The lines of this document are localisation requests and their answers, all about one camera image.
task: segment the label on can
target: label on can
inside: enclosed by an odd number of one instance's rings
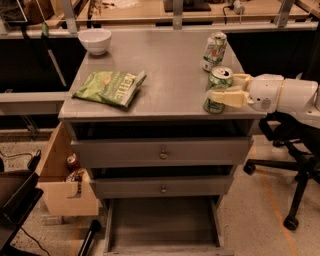
[[[209,74],[206,90],[225,90],[231,86],[233,82],[233,72],[230,68],[217,66],[212,69]],[[224,110],[224,104],[206,99],[204,109],[210,113],[221,113]]]
[[[227,47],[227,35],[222,32],[215,32],[207,40],[205,53],[202,60],[202,68],[211,71],[213,67],[219,65]]]

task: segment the wire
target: wire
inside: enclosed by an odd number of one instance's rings
[[[224,15],[224,24],[227,24],[227,14],[226,14],[226,11],[225,11],[226,8],[231,9],[231,6],[224,6],[224,7],[222,8],[223,15]]]
[[[40,242],[39,242],[37,239],[35,239],[33,236],[31,236],[23,227],[20,227],[20,229],[21,229],[28,237],[30,237],[34,242],[36,242],[37,245],[39,246],[39,248],[40,248],[42,251],[44,251],[48,256],[50,256],[50,253],[41,246]]]
[[[15,223],[15,222],[11,221],[11,219],[10,219],[9,216],[7,216],[7,215],[4,215],[4,216],[5,216],[5,218],[6,218],[11,224],[16,225],[16,226],[19,226],[19,225],[20,225],[20,224],[18,224],[18,223]],[[33,236],[31,236],[22,226],[20,227],[20,229],[26,234],[26,236],[28,236],[29,238],[31,238],[31,239],[39,246],[39,248],[40,248],[42,251],[44,251],[48,256],[50,256],[50,253],[41,246],[40,242],[39,242],[36,238],[34,238]]]
[[[3,154],[1,151],[0,151],[0,155],[4,156],[4,157],[7,157],[7,158],[13,158],[13,157],[18,157],[18,156],[30,156],[32,158],[32,154],[30,153],[21,153],[21,154],[16,154],[16,155],[5,155]]]

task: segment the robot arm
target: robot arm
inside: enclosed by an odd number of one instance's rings
[[[226,91],[209,91],[207,96],[232,107],[249,105],[256,111],[286,113],[301,123],[320,128],[320,89],[317,82],[264,74],[238,84],[239,79],[236,78],[234,85]]]

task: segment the open cardboard box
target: open cardboard box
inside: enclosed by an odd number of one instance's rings
[[[65,182],[70,175],[67,158],[73,154],[71,138],[63,123],[51,135],[45,152],[36,168],[40,176],[38,187],[43,190],[43,199],[53,216],[92,216],[99,214],[99,200],[89,184],[85,171],[82,182]]]
[[[51,1],[51,5],[54,11],[54,14],[56,16],[59,16],[61,14],[63,14],[63,10],[62,10],[62,6],[61,6],[61,0],[50,0]]]

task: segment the black chair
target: black chair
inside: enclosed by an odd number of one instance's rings
[[[280,123],[274,130],[269,125],[269,121],[272,120]],[[279,112],[269,114],[266,118],[261,119],[259,126],[267,139],[273,141],[273,146],[287,147],[295,162],[248,159],[244,171],[252,175],[255,166],[260,165],[297,172],[295,176],[298,183],[297,188],[289,215],[284,220],[284,226],[287,229],[296,230],[299,225],[296,214],[309,179],[320,183],[320,129],[304,125],[290,115]],[[298,150],[295,147],[296,143],[303,143],[310,152]]]
[[[5,172],[0,158],[0,255],[29,255],[11,246],[25,220],[41,198],[43,191],[36,187],[39,176],[34,172],[40,151],[28,163],[28,169]]]

